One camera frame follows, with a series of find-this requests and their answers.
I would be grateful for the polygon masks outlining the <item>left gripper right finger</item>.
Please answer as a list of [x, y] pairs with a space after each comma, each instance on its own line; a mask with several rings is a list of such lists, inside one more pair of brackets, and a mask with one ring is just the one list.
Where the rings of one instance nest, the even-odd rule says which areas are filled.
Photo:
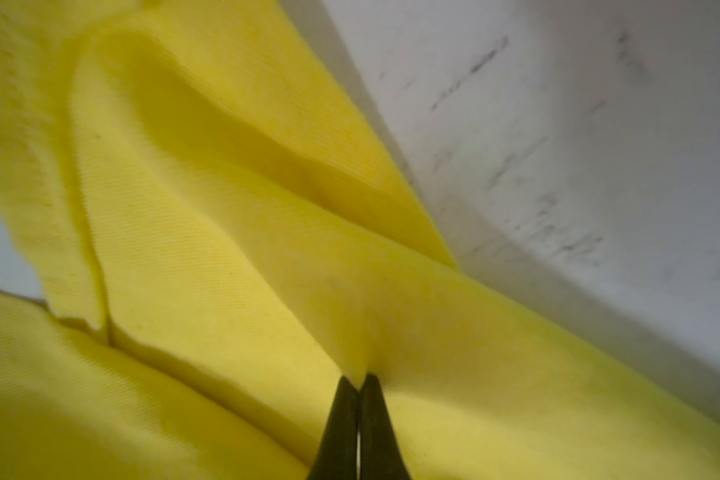
[[384, 399], [381, 382], [368, 374], [359, 393], [361, 480], [410, 480]]

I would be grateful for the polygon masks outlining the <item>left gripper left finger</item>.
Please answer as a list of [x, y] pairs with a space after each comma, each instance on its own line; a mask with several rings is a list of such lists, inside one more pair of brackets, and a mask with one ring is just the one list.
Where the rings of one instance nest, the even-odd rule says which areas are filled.
[[358, 391], [342, 377], [307, 480], [355, 480], [358, 452]]

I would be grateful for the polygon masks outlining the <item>yellow trousers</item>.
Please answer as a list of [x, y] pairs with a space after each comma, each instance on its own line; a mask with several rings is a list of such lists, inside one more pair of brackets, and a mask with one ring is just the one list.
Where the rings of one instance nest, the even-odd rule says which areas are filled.
[[0, 479], [720, 479], [720, 425], [463, 273], [275, 1], [0, 1]]

